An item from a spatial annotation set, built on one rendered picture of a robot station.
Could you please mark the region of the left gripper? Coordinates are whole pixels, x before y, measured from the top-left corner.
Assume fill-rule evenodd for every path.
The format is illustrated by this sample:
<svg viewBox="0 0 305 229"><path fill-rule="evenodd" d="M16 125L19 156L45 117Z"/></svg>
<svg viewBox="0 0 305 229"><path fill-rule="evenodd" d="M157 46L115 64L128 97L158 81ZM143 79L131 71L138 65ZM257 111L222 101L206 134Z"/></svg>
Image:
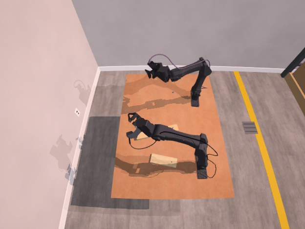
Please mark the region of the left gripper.
<svg viewBox="0 0 305 229"><path fill-rule="evenodd" d="M133 115L131 118L130 118L130 115ZM141 118L141 116L140 115L138 115L137 113L129 113L128 114L128 121L131 123L134 119L140 119ZM137 121L136 120L136 121ZM132 124L135 126L135 128L136 128L136 130L132 133L132 134L130 134L130 135L128 135L128 137L129 138L137 138L137 136L142 132L137 126L136 126L136 121L134 121Z"/></svg>

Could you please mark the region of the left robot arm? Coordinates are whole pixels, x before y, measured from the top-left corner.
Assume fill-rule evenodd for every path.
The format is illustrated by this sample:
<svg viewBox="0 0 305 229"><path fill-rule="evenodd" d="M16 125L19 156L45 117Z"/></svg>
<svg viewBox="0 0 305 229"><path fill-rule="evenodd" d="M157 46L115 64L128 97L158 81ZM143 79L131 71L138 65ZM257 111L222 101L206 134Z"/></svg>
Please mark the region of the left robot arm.
<svg viewBox="0 0 305 229"><path fill-rule="evenodd" d="M208 139L205 134L190 135L187 133L176 131L168 126L162 124L150 123L144 118L136 121L136 126L148 137L155 141L170 140L180 142L195 148L197 174L199 179L207 179L207 147ZM201 142L201 141L203 142ZM201 177L201 178L200 178Z"/></svg>

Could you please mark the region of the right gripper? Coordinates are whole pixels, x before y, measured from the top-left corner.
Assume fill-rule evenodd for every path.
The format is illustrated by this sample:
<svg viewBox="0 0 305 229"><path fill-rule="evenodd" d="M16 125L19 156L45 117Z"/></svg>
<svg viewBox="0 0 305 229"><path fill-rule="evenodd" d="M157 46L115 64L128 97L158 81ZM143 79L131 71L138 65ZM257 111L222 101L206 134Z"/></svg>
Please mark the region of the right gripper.
<svg viewBox="0 0 305 229"><path fill-rule="evenodd" d="M163 66L162 63L154 63L153 61L151 61L148 66L152 69L151 71L145 69L149 79L151 78L151 74L153 79L156 77L160 78L159 68Z"/></svg>

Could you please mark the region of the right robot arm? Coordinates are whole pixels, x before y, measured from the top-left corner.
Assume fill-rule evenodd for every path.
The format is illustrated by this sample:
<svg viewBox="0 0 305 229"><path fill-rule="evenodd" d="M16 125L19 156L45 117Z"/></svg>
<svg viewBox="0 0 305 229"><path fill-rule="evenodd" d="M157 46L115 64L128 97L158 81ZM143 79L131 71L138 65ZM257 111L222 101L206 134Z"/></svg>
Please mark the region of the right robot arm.
<svg viewBox="0 0 305 229"><path fill-rule="evenodd" d="M171 82L178 81L181 79L181 77L199 70L197 80L194 86L191 88L192 107L199 107L199 96L201 93L202 84L205 78L212 73L207 63L205 61L201 61L203 61L203 57L200 57L197 62L184 67L179 67L179 69L174 68L170 70L169 66L161 66L159 68L160 79L165 83L167 83L169 79L171 79Z"/></svg>

